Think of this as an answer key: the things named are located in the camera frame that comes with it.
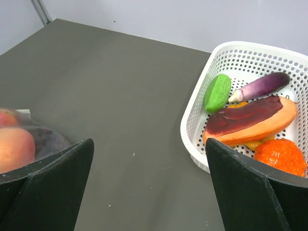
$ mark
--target gray wall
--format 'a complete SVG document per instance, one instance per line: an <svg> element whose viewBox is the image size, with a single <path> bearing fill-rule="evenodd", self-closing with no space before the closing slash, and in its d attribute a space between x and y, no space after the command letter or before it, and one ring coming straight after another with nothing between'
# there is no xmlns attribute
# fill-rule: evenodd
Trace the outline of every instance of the gray wall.
<svg viewBox="0 0 308 231"><path fill-rule="evenodd" d="M202 51L231 40L308 55L308 1L43 0L51 17Z"/></svg>
<svg viewBox="0 0 308 231"><path fill-rule="evenodd" d="M0 0L0 55L42 27L30 0Z"/></svg>

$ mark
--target plastic bag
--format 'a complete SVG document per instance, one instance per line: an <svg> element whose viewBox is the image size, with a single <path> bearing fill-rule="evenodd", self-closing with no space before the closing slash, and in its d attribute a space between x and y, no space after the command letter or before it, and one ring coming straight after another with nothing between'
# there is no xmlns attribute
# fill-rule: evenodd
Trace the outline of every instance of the plastic bag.
<svg viewBox="0 0 308 231"><path fill-rule="evenodd" d="M62 135L33 120L28 110L0 108L0 173L29 165L70 146Z"/></svg>

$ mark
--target papaya slice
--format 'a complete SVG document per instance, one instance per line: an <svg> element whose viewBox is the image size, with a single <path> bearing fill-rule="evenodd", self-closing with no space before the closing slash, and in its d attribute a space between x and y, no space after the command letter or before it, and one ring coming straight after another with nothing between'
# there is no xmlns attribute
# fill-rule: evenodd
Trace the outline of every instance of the papaya slice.
<svg viewBox="0 0 308 231"><path fill-rule="evenodd" d="M296 104L280 96L269 96L238 108L222 108L208 119L203 141L214 138L226 145L260 141L284 130L296 114Z"/></svg>

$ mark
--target table surface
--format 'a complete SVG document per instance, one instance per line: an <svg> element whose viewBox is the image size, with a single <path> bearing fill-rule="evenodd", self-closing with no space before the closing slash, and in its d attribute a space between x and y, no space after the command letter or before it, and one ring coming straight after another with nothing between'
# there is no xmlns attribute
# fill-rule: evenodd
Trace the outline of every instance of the table surface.
<svg viewBox="0 0 308 231"><path fill-rule="evenodd" d="M93 138L76 231L223 231L180 121L209 53L55 20L0 56L0 104Z"/></svg>

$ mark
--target basket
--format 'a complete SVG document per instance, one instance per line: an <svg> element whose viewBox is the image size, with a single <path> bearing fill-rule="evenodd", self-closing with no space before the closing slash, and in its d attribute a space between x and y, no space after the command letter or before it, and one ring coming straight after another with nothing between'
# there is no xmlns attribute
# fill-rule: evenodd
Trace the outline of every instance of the basket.
<svg viewBox="0 0 308 231"><path fill-rule="evenodd" d="M308 161L308 57L277 47L250 42L227 42L216 47L208 59L183 115L180 132L193 161L210 173L202 134L209 114L204 110L205 92L215 76L226 74L232 80L230 95L237 88L273 72L285 72L290 84L274 95L289 97L297 104L298 113L292 124L276 135L297 144ZM236 150L249 157L254 152L245 146Z"/></svg>

